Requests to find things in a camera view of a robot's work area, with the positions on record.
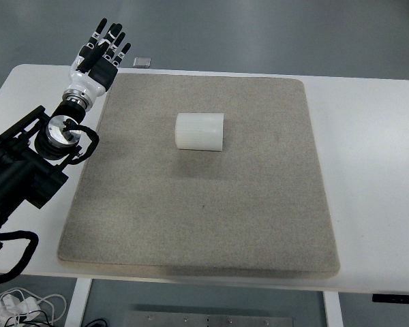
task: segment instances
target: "gray felt mat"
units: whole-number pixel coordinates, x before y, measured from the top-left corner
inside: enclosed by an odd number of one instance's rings
[[[223,112],[223,151],[178,150],[179,112]],[[98,131],[61,263],[137,276],[338,272],[302,82],[119,74]]]

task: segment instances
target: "white cylinder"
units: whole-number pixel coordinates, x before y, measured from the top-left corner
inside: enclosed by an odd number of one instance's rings
[[[175,137],[179,149],[223,151],[224,114],[177,115]]]

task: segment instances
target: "robotic hand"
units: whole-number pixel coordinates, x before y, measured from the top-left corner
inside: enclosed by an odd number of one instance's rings
[[[88,43],[80,49],[70,69],[71,84],[52,116],[39,106],[0,135],[0,229],[24,200],[37,208],[43,207],[68,179],[62,170],[68,164],[79,164],[94,152],[98,135],[80,123],[96,98],[109,90],[118,65],[130,49],[127,43],[118,50],[125,37],[120,24],[112,24],[101,37],[106,23],[103,18]],[[78,145],[82,131],[91,140],[83,155]],[[29,148],[30,139],[35,135],[36,151]],[[62,158],[59,165],[48,162]],[[2,241],[19,238],[28,239],[29,244],[19,263],[10,272],[0,275],[0,283],[18,276],[35,252],[38,237],[27,231],[0,233],[0,250]]]

